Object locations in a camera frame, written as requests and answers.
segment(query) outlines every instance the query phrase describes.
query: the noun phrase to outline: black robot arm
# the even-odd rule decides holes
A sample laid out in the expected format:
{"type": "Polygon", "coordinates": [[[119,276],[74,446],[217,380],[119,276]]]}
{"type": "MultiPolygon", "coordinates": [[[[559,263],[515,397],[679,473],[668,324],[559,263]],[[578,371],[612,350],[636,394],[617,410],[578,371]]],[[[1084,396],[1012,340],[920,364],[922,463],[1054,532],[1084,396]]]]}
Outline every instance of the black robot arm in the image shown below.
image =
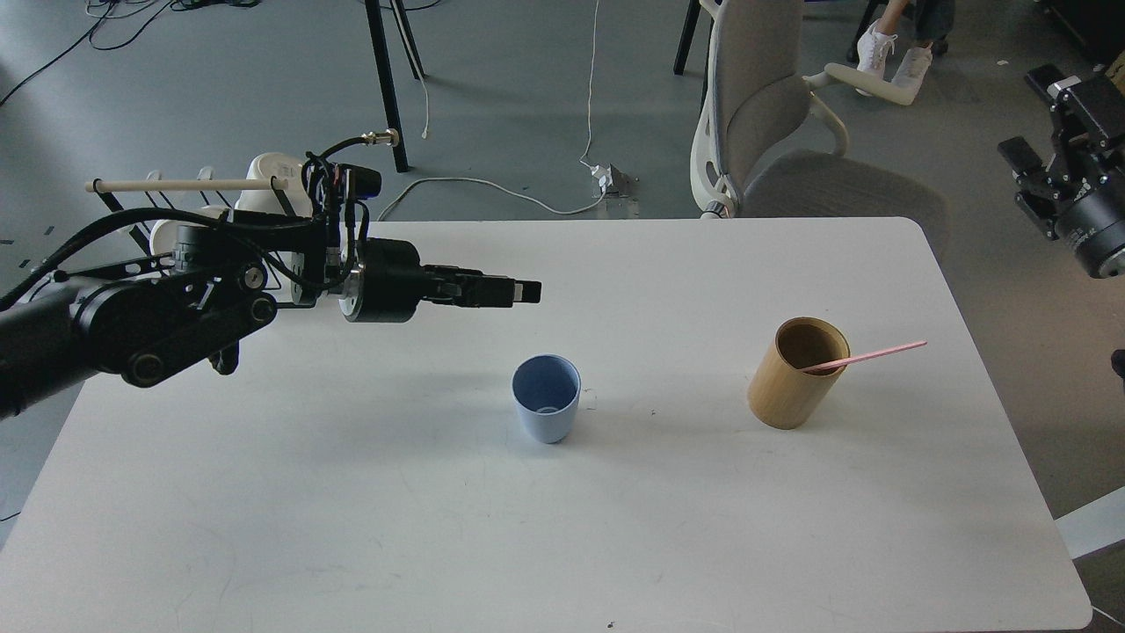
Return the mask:
{"type": "Polygon", "coordinates": [[[68,239],[0,297],[0,419],[99,372],[141,388],[204,360],[230,374],[241,340],[271,324],[280,307],[313,306],[324,291],[341,293],[349,322],[369,323],[404,323],[420,300],[465,307],[539,301],[538,281],[423,265],[410,242],[368,237],[366,207],[357,234],[356,207],[378,193],[378,173],[330,163],[330,153],[308,154],[309,218],[232,210],[212,219],[140,208],[99,218],[68,239]],[[161,218],[191,223],[179,227],[171,253],[58,268],[100,236],[161,218]],[[291,253],[291,265],[278,251],[291,253]],[[291,281],[291,302],[279,304],[266,290],[267,264],[291,281]]]}
{"type": "Polygon", "coordinates": [[[1019,186],[1016,202],[1091,277],[1117,275],[1125,270],[1125,97],[1104,75],[1079,81],[1050,64],[1026,80],[1051,111],[1054,155],[1044,165],[1023,136],[1000,143],[1019,186]]]}

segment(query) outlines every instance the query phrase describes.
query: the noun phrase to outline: gray floor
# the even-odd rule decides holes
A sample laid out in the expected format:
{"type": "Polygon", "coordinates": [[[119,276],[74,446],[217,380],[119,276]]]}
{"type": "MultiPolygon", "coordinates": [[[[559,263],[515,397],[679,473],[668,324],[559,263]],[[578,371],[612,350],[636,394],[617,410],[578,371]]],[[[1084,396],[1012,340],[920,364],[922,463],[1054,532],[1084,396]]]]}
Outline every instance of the gray floor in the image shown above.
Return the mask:
{"type": "MultiPolygon", "coordinates": [[[[686,164],[705,31],[701,24],[685,76],[674,76],[685,4],[602,2],[590,156],[639,182],[633,199],[583,216],[698,215],[686,164]]],[[[1038,235],[1011,201],[1014,184],[996,144],[1023,134],[1045,153],[1047,112],[1023,73],[1053,62],[1086,76],[1090,64],[1029,0],[958,4],[950,53],[935,63],[914,106],[864,99],[843,87],[822,97],[848,125],[853,157],[915,177],[950,198],[946,278],[1058,517],[1125,486],[1125,433],[1118,427],[1125,397],[1108,363],[1115,349],[1125,347],[1119,281],[1087,278],[1064,246],[1038,235]]],[[[857,0],[808,6],[803,71],[843,61],[861,11],[857,0]]],[[[415,178],[469,175],[561,209],[588,204],[591,179],[577,159],[586,143],[592,17],[593,2],[446,0],[412,12],[430,73],[430,138],[418,137],[422,89],[392,40],[415,168],[395,173],[382,147],[348,150],[341,160],[384,173],[386,193],[377,202],[415,178]]],[[[81,3],[0,0],[0,85],[7,89],[92,20],[81,3]]],[[[119,20],[99,40],[120,42],[138,26],[137,19],[119,20]]],[[[40,259],[104,214],[82,192],[84,180],[143,178],[152,169],[194,178],[202,165],[241,177],[258,153],[300,155],[382,126],[363,10],[352,0],[165,12],[124,49],[96,52],[83,44],[0,108],[0,238],[12,239],[0,245],[0,284],[12,284],[25,260],[40,259]]],[[[807,128],[786,146],[829,147],[827,133],[814,124],[807,128]]],[[[556,218],[467,183],[424,184],[393,217],[556,218]]],[[[134,247],[114,236],[78,263],[132,256],[134,247]]],[[[0,425],[0,517],[20,508],[73,398],[72,391],[0,425]]],[[[0,542],[17,522],[0,524],[0,542]]],[[[1123,554],[1079,563],[1094,604],[1118,620],[1125,618],[1123,554]]],[[[1088,630],[1119,629],[1096,616],[1088,630]]]]}

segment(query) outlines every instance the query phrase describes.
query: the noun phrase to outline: pink straw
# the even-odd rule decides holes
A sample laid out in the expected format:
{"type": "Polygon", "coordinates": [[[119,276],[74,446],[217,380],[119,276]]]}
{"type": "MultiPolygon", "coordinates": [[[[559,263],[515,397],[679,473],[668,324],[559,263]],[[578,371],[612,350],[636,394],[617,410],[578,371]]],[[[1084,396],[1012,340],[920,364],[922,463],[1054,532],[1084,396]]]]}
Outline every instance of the pink straw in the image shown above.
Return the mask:
{"type": "Polygon", "coordinates": [[[879,352],[868,352],[867,354],[861,354],[858,356],[848,356],[847,359],[840,359],[839,361],[829,361],[828,363],[821,363],[819,365],[813,365],[811,368],[806,368],[801,370],[802,372],[822,372],[825,370],[835,370],[836,368],[843,368],[844,365],[850,365],[852,363],[858,363],[860,361],[868,361],[871,359],[879,359],[880,356],[886,356],[888,354],[894,354],[897,352],[906,352],[908,350],[914,350],[916,347],[921,347],[926,345],[924,341],[916,341],[914,343],[908,343],[906,345],[900,345],[897,347],[888,347],[886,350],[880,350],[879,352]]]}

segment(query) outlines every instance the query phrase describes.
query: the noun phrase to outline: person's leg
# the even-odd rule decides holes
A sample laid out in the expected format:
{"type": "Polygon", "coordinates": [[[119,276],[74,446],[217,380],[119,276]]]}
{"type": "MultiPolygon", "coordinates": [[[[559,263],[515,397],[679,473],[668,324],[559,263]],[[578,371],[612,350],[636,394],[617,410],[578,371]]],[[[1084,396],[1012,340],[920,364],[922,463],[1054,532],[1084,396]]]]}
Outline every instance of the person's leg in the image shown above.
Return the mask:
{"type": "Polygon", "coordinates": [[[953,30],[955,0],[916,0],[915,46],[928,46],[953,30]]]}
{"type": "Polygon", "coordinates": [[[909,3],[910,0],[889,0],[886,10],[883,11],[882,17],[875,20],[875,31],[883,35],[894,35],[899,29],[899,18],[902,17],[902,11],[909,3]]]}
{"type": "Polygon", "coordinates": [[[921,88],[922,78],[934,61],[930,45],[953,29],[954,0],[916,0],[915,42],[902,57],[891,83],[914,90],[921,88]]]}
{"type": "MultiPolygon", "coordinates": [[[[894,31],[899,26],[899,17],[906,9],[910,0],[889,0],[886,10],[878,20],[871,22],[867,31],[860,37],[856,43],[856,52],[860,54],[860,64],[856,66],[862,72],[883,78],[886,71],[886,55],[894,52],[894,39],[898,35],[894,31]]],[[[856,89],[856,92],[870,97],[867,92],[856,89]]]]}

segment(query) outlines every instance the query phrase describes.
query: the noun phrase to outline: bamboo cup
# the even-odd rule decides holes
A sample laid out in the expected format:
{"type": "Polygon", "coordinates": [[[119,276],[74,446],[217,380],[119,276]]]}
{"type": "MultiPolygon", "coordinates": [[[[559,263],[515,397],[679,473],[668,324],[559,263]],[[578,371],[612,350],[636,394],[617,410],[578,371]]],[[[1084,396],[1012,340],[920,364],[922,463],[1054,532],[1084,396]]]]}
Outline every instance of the bamboo cup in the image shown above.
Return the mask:
{"type": "Polygon", "coordinates": [[[827,322],[811,316],[785,322],[750,381],[750,410],[774,428],[803,425],[846,368],[810,373],[801,369],[847,359],[850,353],[847,340],[827,322]]]}

